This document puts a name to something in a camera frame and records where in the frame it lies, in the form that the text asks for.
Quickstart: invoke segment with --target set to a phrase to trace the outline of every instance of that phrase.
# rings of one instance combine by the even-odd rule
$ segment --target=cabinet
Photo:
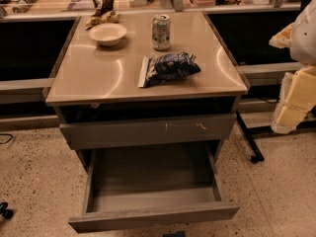
[[[206,15],[170,13],[166,52],[151,47],[154,15],[122,15],[126,39],[111,48],[81,19],[47,95],[87,170],[82,215],[69,219],[79,233],[229,219],[239,208],[222,197],[215,161],[247,88]],[[179,51],[201,73],[137,88],[143,55]]]

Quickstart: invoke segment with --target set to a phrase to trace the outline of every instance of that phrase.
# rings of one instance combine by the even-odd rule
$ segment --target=floor
[[[269,122],[272,113],[243,115],[249,125]],[[0,217],[0,236],[77,236],[68,225],[81,214],[86,173],[57,128],[54,116],[13,119],[0,133],[0,201],[14,210]],[[316,236],[315,129],[256,141],[266,160],[250,162],[252,150],[236,123],[216,166],[226,200],[240,209],[231,220],[81,234],[82,237]],[[0,142],[6,137],[0,136]]]

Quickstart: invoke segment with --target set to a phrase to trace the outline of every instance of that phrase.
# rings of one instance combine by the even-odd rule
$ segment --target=soda can
[[[170,46],[170,17],[158,14],[152,22],[152,44],[156,50],[165,50]]]

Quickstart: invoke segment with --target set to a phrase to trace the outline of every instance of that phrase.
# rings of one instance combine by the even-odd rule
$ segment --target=drawer front
[[[78,232],[230,219],[206,142],[95,150]]]
[[[180,118],[62,124],[60,129],[73,150],[118,146],[205,141],[226,138],[234,114]]]

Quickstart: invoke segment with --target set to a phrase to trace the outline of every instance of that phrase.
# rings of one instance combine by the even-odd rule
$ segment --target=white bowl
[[[89,37],[104,46],[118,44],[127,33],[126,27],[115,23],[100,24],[89,32]]]

